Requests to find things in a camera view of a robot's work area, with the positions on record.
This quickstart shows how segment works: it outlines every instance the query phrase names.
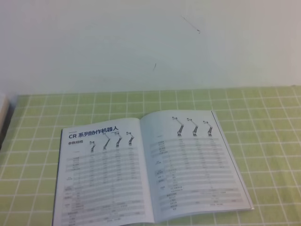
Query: scratch mark on wall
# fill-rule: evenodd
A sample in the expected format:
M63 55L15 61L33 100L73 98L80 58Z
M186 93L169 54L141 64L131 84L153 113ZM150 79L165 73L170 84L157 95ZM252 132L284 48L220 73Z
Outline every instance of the scratch mark on wall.
M184 19L187 23L189 23L191 27L193 27L194 29L196 29L196 30L198 31L199 34L201 33L200 30L199 30L198 28L196 28L195 26L193 26L192 23L190 23L188 20L186 20L185 17L183 17L183 19Z

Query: robot arm illustration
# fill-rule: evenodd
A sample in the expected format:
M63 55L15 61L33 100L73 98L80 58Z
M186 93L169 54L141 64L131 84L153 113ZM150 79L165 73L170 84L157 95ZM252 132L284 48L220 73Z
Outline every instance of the robot arm illustration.
M109 143L109 141L111 140L105 133L103 133L107 138L108 138L108 141L107 143L105 143L105 146L103 146L103 149L106 150L107 149L107 145Z
M132 145L132 140L134 139L134 136L132 135L131 132L127 132L127 135L131 135L131 139L128 141L128 144Z
M90 141L90 145L92 145L93 144L93 147L91 148L91 152L93 152L94 151L94 147L96 146L96 144L95 144L95 142L94 141Z
M183 130L183 127L184 127L184 124L182 124L177 117L173 117L173 120L177 120L178 123L181 125L179 131L178 131L178 136L180 137L181 136L181 133L182 133L182 130Z
M208 135L209 135L209 136L212 136L212 135L211 135L212 126L211 126L207 121L203 121L203 122L204 122L204 124L207 124L208 126L210 126L210 129L208 130Z
M198 125L195 124L192 119L187 118L187 121L191 121L196 126L194 128L193 132L192 132L193 136L196 136L197 135L197 130L198 130Z
M119 136L119 140L118 140L117 143L116 143L116 147L119 147L119 142L121 141L122 136L119 134L119 132L116 132L115 135L118 135L118 136Z

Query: open booklet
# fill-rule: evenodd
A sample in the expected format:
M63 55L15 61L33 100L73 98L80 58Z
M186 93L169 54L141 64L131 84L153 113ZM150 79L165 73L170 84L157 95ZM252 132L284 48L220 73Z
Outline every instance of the open booklet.
M53 226L251 209L212 111L161 111L62 130Z

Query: cutting mat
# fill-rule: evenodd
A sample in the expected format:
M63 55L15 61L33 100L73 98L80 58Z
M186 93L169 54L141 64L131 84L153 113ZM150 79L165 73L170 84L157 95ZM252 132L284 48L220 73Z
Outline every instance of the cutting mat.
M62 128L168 109L215 110L255 210L163 226L301 225L301 87L20 96L0 151L0 226L50 226Z

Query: table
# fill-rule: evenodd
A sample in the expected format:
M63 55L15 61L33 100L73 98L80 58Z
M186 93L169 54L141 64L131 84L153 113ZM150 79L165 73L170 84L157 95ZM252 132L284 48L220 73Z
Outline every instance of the table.
M51 225L62 128L168 109L216 111L255 210L161 226L301 225L301 86L293 86L20 96L0 151L0 226Z

